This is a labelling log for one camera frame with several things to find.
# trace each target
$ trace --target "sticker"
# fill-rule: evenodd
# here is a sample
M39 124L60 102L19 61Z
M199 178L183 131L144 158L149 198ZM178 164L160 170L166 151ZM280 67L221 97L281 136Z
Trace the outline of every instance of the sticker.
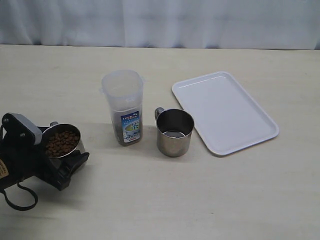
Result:
M5 163L0 159L0 179L3 179L6 176L9 176L8 169Z
M140 138L139 111L121 116L123 141L129 143Z

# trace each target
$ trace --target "white tray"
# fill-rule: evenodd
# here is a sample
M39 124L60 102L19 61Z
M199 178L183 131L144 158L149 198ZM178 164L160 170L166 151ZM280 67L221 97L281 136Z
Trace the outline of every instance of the white tray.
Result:
M279 134L277 124L227 72L177 82L172 92L216 155L225 156Z

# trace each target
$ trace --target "plastic container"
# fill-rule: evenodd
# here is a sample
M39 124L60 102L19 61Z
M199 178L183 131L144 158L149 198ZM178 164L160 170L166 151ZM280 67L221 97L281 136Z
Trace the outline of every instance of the plastic container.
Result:
M114 134L123 146L142 139L143 89L143 79L133 70L114 71L102 79L102 90L109 103Z

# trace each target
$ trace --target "white curtain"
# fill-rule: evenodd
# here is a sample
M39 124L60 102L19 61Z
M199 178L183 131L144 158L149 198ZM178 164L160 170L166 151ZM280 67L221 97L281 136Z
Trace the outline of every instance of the white curtain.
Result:
M315 49L320 0L0 0L0 43Z

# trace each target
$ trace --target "metal mug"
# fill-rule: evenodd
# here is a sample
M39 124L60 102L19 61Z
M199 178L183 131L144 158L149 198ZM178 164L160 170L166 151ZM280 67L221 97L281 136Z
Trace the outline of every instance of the metal mug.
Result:
M195 122L193 117L181 109L163 109L154 111L157 127L157 147L168 157L184 155L190 145L191 133Z
M43 133L42 133L42 140L41 143L43 146L46 146L47 143L49 142L50 137L54 136L56 133L62 133L64 131L71 131L75 133L78 137L78 143L76 147L71 150L70 152L59 156L59 157L50 157L50 159L62 159L64 157L69 157L72 156L73 154L83 154L86 152L84 144L81 140L81 133L79 129L71 124L66 124L66 123L57 123L56 121L50 123L50 127L47 128Z

